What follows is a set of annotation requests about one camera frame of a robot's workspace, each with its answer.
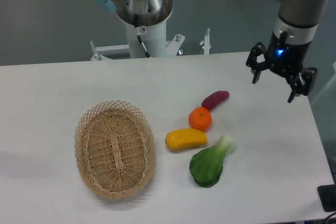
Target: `gray floor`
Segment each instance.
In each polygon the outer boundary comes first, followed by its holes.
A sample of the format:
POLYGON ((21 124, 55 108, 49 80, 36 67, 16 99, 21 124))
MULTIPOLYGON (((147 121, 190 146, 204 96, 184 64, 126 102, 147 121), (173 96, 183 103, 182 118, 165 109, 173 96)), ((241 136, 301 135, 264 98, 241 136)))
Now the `gray floor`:
MULTIPOLYGON (((210 27, 212 53, 250 51, 256 42, 269 43, 278 9, 271 0, 174 0, 167 39, 181 33, 184 53, 200 54, 198 44, 210 27)), ((334 74, 335 15, 336 0, 330 0, 305 59, 319 69, 310 99, 334 74)), ((86 61, 90 40, 96 46, 127 43, 116 15, 93 0, 0 0, 0 66, 86 61)), ((336 156, 335 101, 331 92, 312 108, 328 156, 336 156)))

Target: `green vegetable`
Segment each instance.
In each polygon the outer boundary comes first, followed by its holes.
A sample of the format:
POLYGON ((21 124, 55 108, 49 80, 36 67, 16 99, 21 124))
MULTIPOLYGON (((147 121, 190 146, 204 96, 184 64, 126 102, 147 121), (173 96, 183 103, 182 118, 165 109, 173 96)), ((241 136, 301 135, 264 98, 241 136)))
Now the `green vegetable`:
POLYGON ((189 171, 195 182, 202 187, 212 187, 223 171, 223 159, 235 146, 230 135, 222 135, 217 143, 195 154, 189 164, 189 171))

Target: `fake vegetable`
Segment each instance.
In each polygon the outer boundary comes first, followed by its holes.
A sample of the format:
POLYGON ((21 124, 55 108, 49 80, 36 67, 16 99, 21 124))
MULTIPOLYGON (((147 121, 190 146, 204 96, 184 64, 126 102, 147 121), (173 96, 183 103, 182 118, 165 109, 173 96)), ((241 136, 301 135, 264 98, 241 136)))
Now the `fake vegetable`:
POLYGON ((204 99, 202 102, 202 107, 211 111, 226 99, 228 99, 229 96, 230 93, 228 91, 217 91, 204 99))
POLYGON ((189 115, 189 124, 193 129, 205 131, 212 122, 212 116, 208 109, 204 107, 195 108, 189 115))
POLYGON ((217 143, 195 154, 189 164, 189 171, 195 182, 202 187, 212 187, 223 171, 223 159, 235 146, 230 135, 222 135, 217 143))
POLYGON ((172 150, 198 147, 208 141, 204 132, 196 129, 180 129, 169 132, 166 136, 166 145, 172 150))

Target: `blue indicator light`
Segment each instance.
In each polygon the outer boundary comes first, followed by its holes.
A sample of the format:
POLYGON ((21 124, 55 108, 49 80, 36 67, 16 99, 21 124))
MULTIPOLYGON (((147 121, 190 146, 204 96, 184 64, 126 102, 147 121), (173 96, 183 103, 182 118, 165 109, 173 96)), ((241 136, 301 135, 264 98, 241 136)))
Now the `blue indicator light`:
POLYGON ((277 50, 277 55, 280 57, 280 56, 282 55, 283 52, 284 52, 284 50, 280 50, 280 49, 278 49, 278 50, 277 50))

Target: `metal bracket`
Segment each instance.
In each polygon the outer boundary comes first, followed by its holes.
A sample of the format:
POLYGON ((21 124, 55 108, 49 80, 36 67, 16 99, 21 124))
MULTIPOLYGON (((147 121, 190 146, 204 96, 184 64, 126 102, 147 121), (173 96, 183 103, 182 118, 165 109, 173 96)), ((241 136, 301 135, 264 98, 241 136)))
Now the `metal bracket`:
POLYGON ((176 34, 175 37, 170 41, 166 48, 166 56, 176 56, 182 55, 183 50, 180 49, 183 41, 185 40, 185 36, 181 34, 176 34))
MULTIPOLYGON (((180 49, 181 44, 185 40, 185 36, 176 34, 172 41, 166 41, 166 55, 167 56, 176 56, 182 55, 183 50, 180 49)), ((90 41, 93 56, 91 60, 111 60, 103 55, 120 55, 120 54, 129 54, 130 48, 129 45, 118 45, 118 46, 107 46, 107 47, 95 47, 93 41, 90 41)))
POLYGON ((210 54, 210 50, 212 48, 212 44, 210 43, 210 28, 206 30, 206 34, 204 36, 204 40, 201 40, 200 47, 204 50, 205 55, 210 54))

